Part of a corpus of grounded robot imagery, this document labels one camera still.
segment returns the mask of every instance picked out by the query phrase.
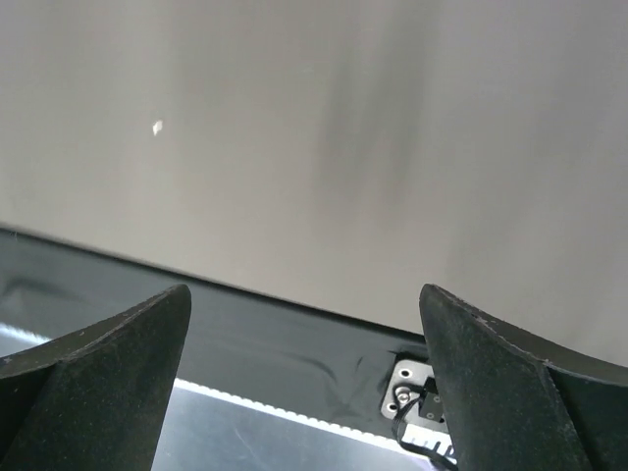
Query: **screw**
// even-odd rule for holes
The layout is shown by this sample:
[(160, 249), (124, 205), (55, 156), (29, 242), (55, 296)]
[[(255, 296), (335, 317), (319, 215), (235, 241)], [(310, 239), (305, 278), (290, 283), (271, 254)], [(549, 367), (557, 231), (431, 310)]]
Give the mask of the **screw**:
[(410, 400), (410, 390), (404, 387), (397, 388), (394, 390), (394, 396), (399, 401), (399, 404), (405, 404)]

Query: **metal bracket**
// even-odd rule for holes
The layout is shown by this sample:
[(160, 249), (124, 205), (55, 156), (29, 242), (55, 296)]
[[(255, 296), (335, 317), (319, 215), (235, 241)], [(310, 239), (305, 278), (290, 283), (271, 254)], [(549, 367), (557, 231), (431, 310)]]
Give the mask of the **metal bracket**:
[(392, 420), (403, 404), (417, 396), (421, 399), (406, 415), (406, 423), (448, 433), (447, 423), (442, 415), (441, 397), (436, 390), (434, 370), (430, 365), (419, 361), (401, 360), (394, 365), (382, 401), (382, 415)]

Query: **white speck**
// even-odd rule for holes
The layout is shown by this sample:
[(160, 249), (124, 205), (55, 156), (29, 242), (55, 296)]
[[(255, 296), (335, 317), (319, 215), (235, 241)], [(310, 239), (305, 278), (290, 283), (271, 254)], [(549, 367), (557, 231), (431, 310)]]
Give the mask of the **white speck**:
[(164, 128), (164, 122), (162, 120), (156, 121), (153, 125), (153, 134), (157, 135)]

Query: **curved black fin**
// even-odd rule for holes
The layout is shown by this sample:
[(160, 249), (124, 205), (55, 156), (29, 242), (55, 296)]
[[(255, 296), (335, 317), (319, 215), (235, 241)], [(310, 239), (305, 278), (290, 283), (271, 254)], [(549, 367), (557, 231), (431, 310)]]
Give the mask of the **curved black fin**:
[(628, 369), (424, 286), (421, 319), (463, 470), (628, 469)]
[(149, 470), (190, 309), (173, 287), (0, 358), (0, 471)]

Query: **metal surface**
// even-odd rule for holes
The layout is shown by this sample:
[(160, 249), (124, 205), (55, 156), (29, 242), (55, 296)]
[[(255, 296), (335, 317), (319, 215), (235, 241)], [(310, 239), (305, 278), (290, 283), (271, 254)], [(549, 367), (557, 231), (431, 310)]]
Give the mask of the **metal surface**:
[[(0, 325), (0, 356), (43, 341)], [(423, 442), (432, 445), (437, 439), (423, 431)], [(391, 440), (176, 380), (152, 469), (430, 471), (433, 467)]]
[(48, 338), (177, 284), (193, 298), (180, 378), (392, 437), (384, 384), (398, 355), (427, 356), (422, 336), (0, 230), (0, 322)]
[[(407, 359), (397, 362), (392, 370), (389, 382), (386, 386), (384, 399), (382, 400), (382, 405), (380, 407), (382, 415), (389, 420), (394, 418), (394, 415), (397, 412), (394, 395), (399, 391), (399, 389), (403, 390), (403, 385), (413, 385), (418, 389), (422, 389), (429, 378), (434, 378), (434, 371), (430, 365)], [(415, 396), (416, 394), (414, 392), (410, 393), (408, 395), (408, 400), (413, 399)], [(439, 423), (438, 421), (432, 420), (434, 417), (421, 417), (421, 415), (419, 415), (418, 403), (413, 407), (413, 409), (416, 410), (410, 411), (406, 416), (406, 422), (408, 424), (445, 434), (447, 433), (446, 422)], [(446, 444), (444, 443), (444, 448), (449, 445), (450, 442)]]
[(625, 0), (4, 0), (0, 221), (408, 331), (438, 283), (628, 364), (627, 23)]

